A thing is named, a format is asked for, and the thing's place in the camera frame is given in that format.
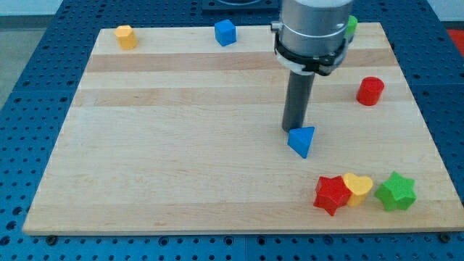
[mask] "blue cube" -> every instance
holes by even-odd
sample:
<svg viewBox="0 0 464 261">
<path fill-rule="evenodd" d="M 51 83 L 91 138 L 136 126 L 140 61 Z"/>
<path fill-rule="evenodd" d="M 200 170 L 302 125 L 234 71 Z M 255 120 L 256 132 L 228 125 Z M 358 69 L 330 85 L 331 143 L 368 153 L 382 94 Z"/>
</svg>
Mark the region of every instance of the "blue cube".
<svg viewBox="0 0 464 261">
<path fill-rule="evenodd" d="M 235 25 L 227 19 L 215 23 L 216 41 L 221 46 L 233 44 L 237 41 Z"/>
<path fill-rule="evenodd" d="M 307 153 L 310 150 L 314 130 L 314 127 L 306 127 L 289 131 L 289 141 L 287 144 L 304 159 L 306 159 Z"/>
</svg>

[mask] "plastic toy block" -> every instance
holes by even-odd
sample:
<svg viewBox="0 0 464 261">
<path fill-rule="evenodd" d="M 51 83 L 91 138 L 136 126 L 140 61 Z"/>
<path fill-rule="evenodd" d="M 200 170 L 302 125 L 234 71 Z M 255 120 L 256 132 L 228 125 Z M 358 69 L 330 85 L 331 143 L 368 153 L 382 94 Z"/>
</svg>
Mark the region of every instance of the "plastic toy block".
<svg viewBox="0 0 464 261">
<path fill-rule="evenodd" d="M 413 179 L 404 178 L 400 174 L 393 172 L 390 178 L 378 188 L 376 197 L 384 203 L 386 211 L 407 210 L 416 200 L 413 187 Z"/>
<path fill-rule="evenodd" d="M 314 127 L 292 129 L 289 131 L 289 141 L 287 144 L 302 158 L 306 159 L 311 147 L 314 131 Z"/>
<path fill-rule="evenodd" d="M 367 176 L 357 176 L 353 173 L 346 173 L 343 175 L 343 182 L 345 186 L 352 192 L 347 205 L 350 207 L 361 204 L 368 196 L 369 191 L 372 189 L 374 182 Z"/>
<path fill-rule="evenodd" d="M 384 87 L 384 82 L 381 79 L 366 77 L 362 80 L 356 99 L 365 106 L 376 105 L 382 95 L 382 91 L 384 91 Z"/>
<path fill-rule="evenodd" d="M 352 39 L 357 27 L 357 18 L 353 15 L 349 16 L 347 30 L 345 31 L 345 38 Z"/>
<path fill-rule="evenodd" d="M 227 46 L 237 41 L 235 25 L 230 20 L 223 20 L 215 23 L 216 41 L 221 46 Z"/>
<path fill-rule="evenodd" d="M 323 208 L 333 216 L 337 208 L 347 204 L 352 192 L 345 186 L 341 176 L 335 178 L 321 176 L 316 186 L 316 194 L 314 207 Z"/>
<path fill-rule="evenodd" d="M 136 34 L 129 25 L 118 26 L 115 30 L 115 36 L 122 50 L 134 49 L 138 44 Z"/>
</svg>

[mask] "blue triangular block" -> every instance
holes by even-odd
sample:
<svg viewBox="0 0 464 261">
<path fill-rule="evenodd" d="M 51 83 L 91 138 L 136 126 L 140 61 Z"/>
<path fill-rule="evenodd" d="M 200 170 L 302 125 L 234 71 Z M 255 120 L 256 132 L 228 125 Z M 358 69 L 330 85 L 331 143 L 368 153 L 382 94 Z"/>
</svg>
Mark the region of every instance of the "blue triangular block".
<svg viewBox="0 0 464 261">
<path fill-rule="evenodd" d="M 294 149 L 302 158 L 306 159 L 311 147 L 312 136 L 315 127 L 297 128 L 289 131 L 287 144 Z"/>
</svg>

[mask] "red star block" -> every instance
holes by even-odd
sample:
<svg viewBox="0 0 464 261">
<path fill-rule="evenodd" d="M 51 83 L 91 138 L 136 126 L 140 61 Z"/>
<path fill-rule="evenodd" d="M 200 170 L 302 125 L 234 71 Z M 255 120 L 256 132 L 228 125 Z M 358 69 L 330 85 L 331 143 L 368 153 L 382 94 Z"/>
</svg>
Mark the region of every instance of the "red star block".
<svg viewBox="0 0 464 261">
<path fill-rule="evenodd" d="M 321 176 L 316 186 L 316 194 L 314 207 L 321 207 L 333 216 L 337 208 L 347 204 L 352 192 L 345 186 L 341 176 L 335 178 Z"/>
</svg>

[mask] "red cylinder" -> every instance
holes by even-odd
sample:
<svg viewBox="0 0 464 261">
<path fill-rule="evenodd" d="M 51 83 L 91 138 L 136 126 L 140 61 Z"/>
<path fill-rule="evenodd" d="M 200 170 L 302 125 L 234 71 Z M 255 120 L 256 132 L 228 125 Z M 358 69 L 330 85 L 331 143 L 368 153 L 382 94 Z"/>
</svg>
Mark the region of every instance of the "red cylinder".
<svg viewBox="0 0 464 261">
<path fill-rule="evenodd" d="M 356 99 L 365 106 L 376 105 L 382 91 L 384 82 L 376 77 L 366 77 L 362 80 L 360 90 L 357 92 Z"/>
</svg>

